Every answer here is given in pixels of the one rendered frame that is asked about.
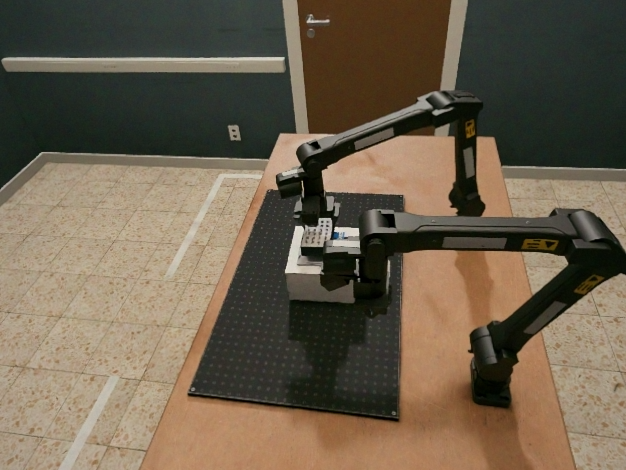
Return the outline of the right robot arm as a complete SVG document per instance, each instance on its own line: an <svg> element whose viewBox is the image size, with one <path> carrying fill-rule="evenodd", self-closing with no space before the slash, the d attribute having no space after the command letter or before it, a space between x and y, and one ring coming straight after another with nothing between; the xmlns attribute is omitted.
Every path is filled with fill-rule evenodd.
<svg viewBox="0 0 626 470"><path fill-rule="evenodd" d="M281 200L301 195L303 224L319 226L319 212L327 209L322 176L327 166L414 130L432 125L437 129L459 119L454 122L456 184L448 199L450 207L458 210L454 216L480 217L486 209L477 184L477 121L483 102L469 91L442 90L421 96L416 103L340 134L301 144L296 150L301 165L275 177ZM304 191L323 192L309 196Z"/></svg>

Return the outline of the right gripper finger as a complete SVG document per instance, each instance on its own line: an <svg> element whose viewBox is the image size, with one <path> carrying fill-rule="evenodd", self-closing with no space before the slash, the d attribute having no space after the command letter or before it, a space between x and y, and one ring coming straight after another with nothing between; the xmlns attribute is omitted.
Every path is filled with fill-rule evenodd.
<svg viewBox="0 0 626 470"><path fill-rule="evenodd" d="M300 214L294 213L294 220L297 221L304 229L305 224L303 224L303 222L302 222L301 213Z"/></svg>
<svg viewBox="0 0 626 470"><path fill-rule="evenodd" d="M340 206L340 203L334 203L334 206ZM338 217L338 218L339 218L339 217ZM335 224L337 223L338 218L331 218L331 220L332 220L333 230L335 230Z"/></svg>

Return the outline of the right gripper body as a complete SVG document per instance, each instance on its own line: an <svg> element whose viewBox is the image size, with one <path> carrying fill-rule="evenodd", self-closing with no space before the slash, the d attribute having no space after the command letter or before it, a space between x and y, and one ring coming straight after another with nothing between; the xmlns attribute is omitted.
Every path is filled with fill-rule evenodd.
<svg viewBox="0 0 626 470"><path fill-rule="evenodd" d="M324 191L324 189L323 189L323 191ZM316 193L315 195L311 195L311 194L308 194L308 193L306 193L304 191L304 193L306 195L309 195L309 196L317 196L317 195L321 194L322 192ZM326 198L327 198L327 209L326 209L326 211L320 211L319 212L319 218L338 218L339 217L340 206L334 206L335 197L334 196L326 196ZM296 202L294 213L300 214L301 212L302 212L302 202L301 202L301 197L300 197L300 200L298 202Z"/></svg>

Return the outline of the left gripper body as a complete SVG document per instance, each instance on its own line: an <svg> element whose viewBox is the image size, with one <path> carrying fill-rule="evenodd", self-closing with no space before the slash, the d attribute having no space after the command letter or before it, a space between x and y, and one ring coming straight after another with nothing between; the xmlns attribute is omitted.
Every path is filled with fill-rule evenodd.
<svg viewBox="0 0 626 470"><path fill-rule="evenodd" d="M367 279L360 272L359 275L366 281L372 282L371 300L355 298L354 308L364 310L364 308L374 309L378 315L386 315L389 295L389 272L382 279Z"/></svg>

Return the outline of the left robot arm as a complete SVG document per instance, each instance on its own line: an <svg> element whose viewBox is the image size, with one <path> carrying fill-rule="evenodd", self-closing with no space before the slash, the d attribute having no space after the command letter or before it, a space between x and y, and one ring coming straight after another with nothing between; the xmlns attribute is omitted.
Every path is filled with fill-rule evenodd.
<svg viewBox="0 0 626 470"><path fill-rule="evenodd" d="M511 374L523 346L597 286L626 275L626 251L617 242L599 216L582 208L554 208L549 217L426 216L372 209L359 217L359 236L323 243L320 284L330 292L353 280L353 298L371 300L372 282L359 272L367 279L382 279L394 253L451 250L565 256L568 265L509 317L469 334L474 400L509 406Z"/></svg>

